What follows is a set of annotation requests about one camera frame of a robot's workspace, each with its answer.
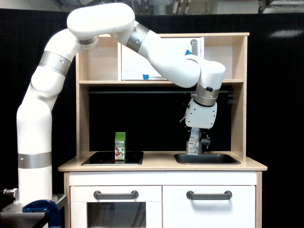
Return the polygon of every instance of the drawer handle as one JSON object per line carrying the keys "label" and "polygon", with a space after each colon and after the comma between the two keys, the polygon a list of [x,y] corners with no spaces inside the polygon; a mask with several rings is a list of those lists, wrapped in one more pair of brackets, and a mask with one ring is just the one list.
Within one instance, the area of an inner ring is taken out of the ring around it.
{"label": "drawer handle", "polygon": [[229,200],[232,197],[231,191],[225,191],[224,194],[194,194],[188,191],[186,194],[189,200]]}
{"label": "drawer handle", "polygon": [[138,197],[138,191],[132,191],[131,193],[113,193],[113,194],[102,194],[100,191],[94,192],[94,198],[96,200],[133,200]]}

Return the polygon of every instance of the ceiling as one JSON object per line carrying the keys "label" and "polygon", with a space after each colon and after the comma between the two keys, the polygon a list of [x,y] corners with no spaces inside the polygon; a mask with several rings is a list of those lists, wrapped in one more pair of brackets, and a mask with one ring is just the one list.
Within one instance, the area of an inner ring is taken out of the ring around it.
{"label": "ceiling", "polygon": [[[204,15],[304,12],[304,0],[0,0],[0,8],[72,11],[77,8],[123,2],[135,14]],[[174,3],[181,7],[173,9]]]}

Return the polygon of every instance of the small carton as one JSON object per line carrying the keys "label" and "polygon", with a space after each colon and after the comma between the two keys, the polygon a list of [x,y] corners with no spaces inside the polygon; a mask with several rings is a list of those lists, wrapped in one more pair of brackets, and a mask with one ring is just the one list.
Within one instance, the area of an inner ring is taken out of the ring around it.
{"label": "small carton", "polygon": [[126,159],[126,137],[125,132],[116,132],[115,134],[115,160]]}
{"label": "small carton", "polygon": [[189,140],[186,144],[186,154],[190,155],[198,155],[199,148],[200,148],[200,129],[199,128],[192,128]]}

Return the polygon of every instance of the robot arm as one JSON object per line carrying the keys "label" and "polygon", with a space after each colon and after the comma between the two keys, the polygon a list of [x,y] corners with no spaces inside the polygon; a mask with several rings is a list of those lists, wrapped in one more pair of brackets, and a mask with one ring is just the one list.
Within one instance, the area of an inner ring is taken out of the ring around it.
{"label": "robot arm", "polygon": [[98,35],[110,34],[145,57],[156,71],[178,86],[189,88],[198,82],[197,95],[186,111],[188,126],[210,128],[209,122],[213,124],[215,119],[215,100],[225,68],[192,55],[176,59],[166,51],[157,34],[135,21],[134,12],[127,5],[113,3],[76,9],[67,18],[67,27],[46,45],[17,112],[19,200],[16,202],[20,204],[52,198],[51,111],[74,56],[94,47]]}

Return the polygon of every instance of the black induction cooktop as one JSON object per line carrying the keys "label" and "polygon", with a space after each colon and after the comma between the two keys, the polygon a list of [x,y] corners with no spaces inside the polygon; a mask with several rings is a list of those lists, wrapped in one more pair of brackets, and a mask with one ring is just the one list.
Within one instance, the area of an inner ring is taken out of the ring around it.
{"label": "black induction cooktop", "polygon": [[143,162],[142,151],[126,152],[126,160],[115,160],[114,151],[96,152],[81,165],[141,165]]}

